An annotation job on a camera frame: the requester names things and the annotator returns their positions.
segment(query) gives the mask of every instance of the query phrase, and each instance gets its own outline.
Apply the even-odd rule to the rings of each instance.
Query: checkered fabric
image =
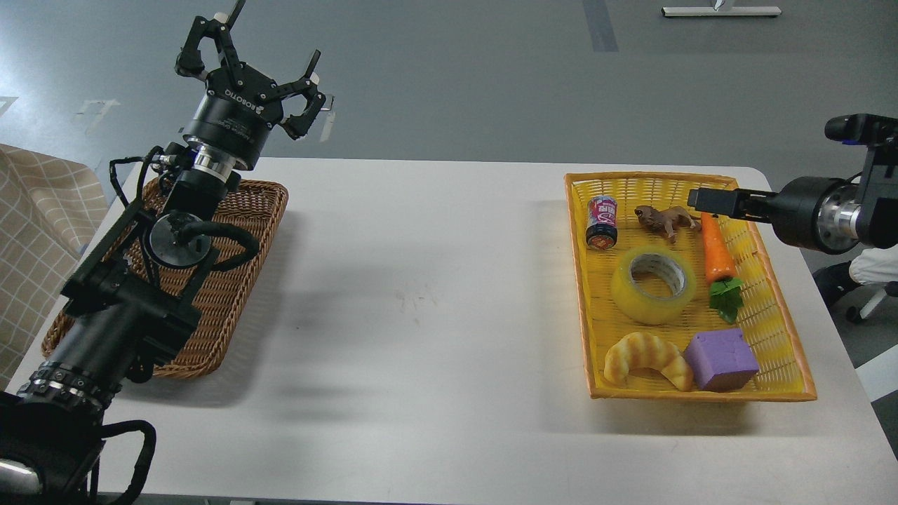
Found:
[[[0,389],[106,210],[86,166],[0,144]]]

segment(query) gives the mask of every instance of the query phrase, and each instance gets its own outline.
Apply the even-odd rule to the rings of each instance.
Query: black shoe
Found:
[[[814,272],[814,282],[827,308],[860,286],[848,273],[850,265],[850,261],[845,261]]]

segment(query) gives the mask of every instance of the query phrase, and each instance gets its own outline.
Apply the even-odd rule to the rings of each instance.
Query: person's leg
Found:
[[[851,262],[836,263],[814,272],[814,283],[827,308],[860,286],[850,275]]]
[[[898,280],[898,245],[889,249],[865,249],[854,260],[814,272],[814,282],[827,307],[858,286],[893,280]]]

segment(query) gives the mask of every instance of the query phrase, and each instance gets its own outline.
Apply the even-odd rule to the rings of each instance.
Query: table surface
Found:
[[[126,383],[107,412],[158,430],[145,493],[894,501],[898,462],[801,254],[769,226],[817,401],[589,398],[562,177],[603,171],[769,188],[743,167],[260,160],[247,178],[284,184],[290,200],[224,363],[200,379]],[[107,445],[102,490],[127,487],[138,449],[138,436]]]

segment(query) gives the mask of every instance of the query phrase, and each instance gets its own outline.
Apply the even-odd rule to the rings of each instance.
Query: tape roll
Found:
[[[656,275],[670,288],[669,297],[648,293],[635,275]],[[656,245],[635,247],[623,255],[612,274],[612,300],[627,317],[644,324],[676,318],[695,296],[696,279],[682,256]]]

